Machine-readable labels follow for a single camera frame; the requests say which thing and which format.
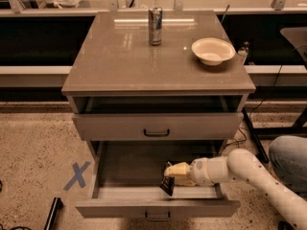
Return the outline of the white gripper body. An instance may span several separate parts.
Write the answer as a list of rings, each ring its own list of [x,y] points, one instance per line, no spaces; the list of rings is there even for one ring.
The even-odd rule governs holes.
[[[208,158],[199,158],[190,165],[190,178],[198,186],[209,187],[214,185],[209,176],[208,161]]]

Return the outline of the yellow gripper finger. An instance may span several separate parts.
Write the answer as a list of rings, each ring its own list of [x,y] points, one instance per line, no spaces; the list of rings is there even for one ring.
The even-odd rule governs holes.
[[[164,171],[164,175],[167,177],[187,177],[189,173],[190,166],[185,162],[172,165]]]
[[[193,187],[196,185],[196,183],[193,182],[191,179],[185,177],[176,177],[175,184],[177,186],[186,186],[186,187]]]

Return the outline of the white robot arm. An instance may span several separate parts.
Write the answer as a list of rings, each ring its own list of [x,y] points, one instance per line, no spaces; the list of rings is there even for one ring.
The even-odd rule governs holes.
[[[213,186],[245,181],[260,192],[295,230],[307,230],[307,201],[277,181],[246,149],[234,149],[228,156],[198,158],[190,164],[167,167],[164,176],[180,185]]]

